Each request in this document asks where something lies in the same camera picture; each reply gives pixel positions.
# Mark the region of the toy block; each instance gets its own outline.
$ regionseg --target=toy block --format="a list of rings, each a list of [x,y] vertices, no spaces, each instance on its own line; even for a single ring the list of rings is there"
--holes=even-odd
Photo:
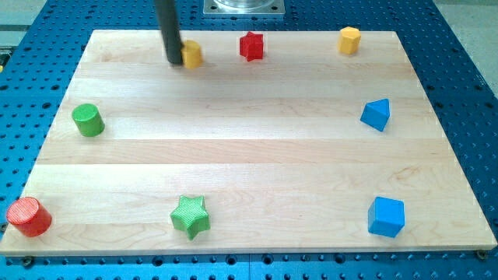
[[[239,52],[247,61],[263,59],[263,34],[247,32],[247,35],[240,38]]]
[[[368,232],[394,238],[403,226],[405,226],[403,201],[376,197],[368,209]]]
[[[99,110],[93,104],[82,104],[72,111],[72,119],[78,127],[79,133],[85,137],[99,135],[105,125]]]
[[[341,29],[337,48],[343,54],[354,54],[358,51],[361,32],[354,27],[345,27]]]
[[[193,240],[201,231],[211,228],[203,196],[188,198],[181,195],[178,207],[171,212],[170,217],[173,227],[185,231],[189,240]]]
[[[24,236],[35,237],[47,231],[52,216],[36,198],[20,198],[7,209],[7,221]]]
[[[384,131],[390,116],[389,99],[382,99],[367,103],[359,120],[378,131]]]
[[[201,46],[193,40],[184,42],[184,46],[181,48],[181,56],[184,60],[184,67],[187,69],[194,69],[202,65]]]

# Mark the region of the blue cube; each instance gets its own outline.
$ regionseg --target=blue cube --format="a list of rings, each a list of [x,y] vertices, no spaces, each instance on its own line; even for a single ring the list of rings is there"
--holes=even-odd
[[[389,99],[382,99],[367,103],[360,120],[378,131],[384,131],[390,116]]]
[[[403,226],[405,226],[403,201],[376,197],[368,209],[368,232],[396,237]]]

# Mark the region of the yellow block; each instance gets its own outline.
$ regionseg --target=yellow block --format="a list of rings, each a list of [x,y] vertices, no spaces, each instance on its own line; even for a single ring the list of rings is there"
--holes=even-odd
[[[202,65],[201,46],[193,41],[186,40],[181,48],[181,57],[184,59],[184,67],[194,69]]]
[[[358,51],[361,33],[357,28],[345,27],[341,29],[341,35],[337,43],[337,48],[343,54],[354,54]]]

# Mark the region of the wooden board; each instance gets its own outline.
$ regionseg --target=wooden board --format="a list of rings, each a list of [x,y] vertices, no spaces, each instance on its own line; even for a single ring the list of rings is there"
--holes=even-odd
[[[265,59],[241,32],[186,31],[205,64],[171,68],[157,31],[93,33],[23,195],[54,216],[42,236],[8,227],[7,255],[126,255],[491,249],[496,240],[395,33],[267,32]],[[389,98],[383,133],[359,121]],[[106,130],[70,117],[95,103]],[[193,241],[169,214],[205,195]],[[376,196],[405,202],[392,239],[369,234]]]

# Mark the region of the black rod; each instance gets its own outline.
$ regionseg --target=black rod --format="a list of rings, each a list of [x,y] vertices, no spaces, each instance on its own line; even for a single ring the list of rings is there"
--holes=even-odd
[[[183,45],[174,0],[154,0],[154,4],[168,61],[175,65],[182,65],[181,48]]]

